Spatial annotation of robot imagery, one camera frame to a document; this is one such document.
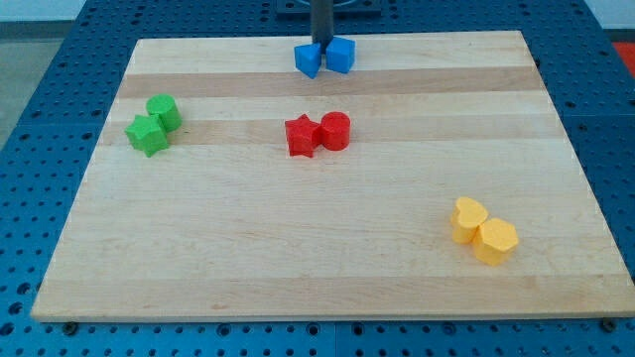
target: yellow block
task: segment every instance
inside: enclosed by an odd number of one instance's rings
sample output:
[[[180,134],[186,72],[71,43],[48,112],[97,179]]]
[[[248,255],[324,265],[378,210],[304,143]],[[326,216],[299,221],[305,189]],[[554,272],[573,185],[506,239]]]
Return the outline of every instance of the yellow block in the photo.
[[[492,218],[478,226],[472,246],[476,259],[497,266],[506,261],[518,246],[516,228],[500,218]]]
[[[469,197],[459,197],[454,204],[454,213],[450,223],[454,230],[452,239],[456,243],[467,244],[472,241],[476,228],[487,219],[487,209]]]

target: red cylinder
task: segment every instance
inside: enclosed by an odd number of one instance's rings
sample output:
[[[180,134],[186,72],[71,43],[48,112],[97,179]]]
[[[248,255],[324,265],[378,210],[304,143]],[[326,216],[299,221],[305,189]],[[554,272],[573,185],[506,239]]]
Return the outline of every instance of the red cylinder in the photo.
[[[326,113],[321,118],[321,144],[332,151],[344,150],[350,142],[350,119],[342,112]]]

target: green star-shaped block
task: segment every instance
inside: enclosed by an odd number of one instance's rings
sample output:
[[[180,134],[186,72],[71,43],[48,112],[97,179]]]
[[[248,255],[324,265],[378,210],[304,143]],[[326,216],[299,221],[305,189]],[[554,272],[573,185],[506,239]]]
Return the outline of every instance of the green star-shaped block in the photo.
[[[148,158],[170,146],[159,115],[136,115],[135,121],[126,128],[125,133],[132,147],[142,150]]]

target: green block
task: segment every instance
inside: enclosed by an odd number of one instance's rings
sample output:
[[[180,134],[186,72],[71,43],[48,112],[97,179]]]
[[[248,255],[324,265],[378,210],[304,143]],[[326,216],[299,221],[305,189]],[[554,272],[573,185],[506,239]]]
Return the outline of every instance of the green block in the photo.
[[[148,99],[146,110],[150,115],[159,115],[168,132],[175,131],[181,126],[182,119],[177,103],[169,94],[157,94]]]
[[[125,133],[132,147],[142,150],[148,158],[170,147],[166,129],[158,115],[136,115],[135,121],[126,128]]]

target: toy block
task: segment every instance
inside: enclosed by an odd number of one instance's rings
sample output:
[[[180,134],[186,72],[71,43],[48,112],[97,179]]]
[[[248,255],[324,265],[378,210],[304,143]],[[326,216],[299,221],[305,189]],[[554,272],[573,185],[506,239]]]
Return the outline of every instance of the toy block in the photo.
[[[342,112],[326,113],[321,118],[321,144],[332,151],[344,150],[350,142],[350,118]]]
[[[285,122],[289,155],[304,155],[312,158],[314,149],[321,143],[321,128],[318,123],[303,114],[296,120]]]
[[[167,132],[175,131],[181,126],[182,118],[175,98],[169,94],[157,94],[148,99],[146,110],[150,115],[158,115]]]
[[[355,42],[335,37],[326,47],[326,68],[348,73],[355,63]]]
[[[518,242],[513,224],[500,218],[492,218],[478,226],[472,247],[476,259],[487,265],[497,266],[509,259]]]
[[[454,212],[450,223],[452,240],[459,244],[467,244],[472,241],[478,226],[487,219],[487,209],[476,200],[469,197],[459,197],[454,203]]]
[[[158,115],[136,115],[135,121],[126,128],[125,133],[132,147],[146,153],[148,158],[170,146],[166,129]]]
[[[318,75],[321,66],[319,44],[303,45],[294,48],[296,68],[313,79]]]

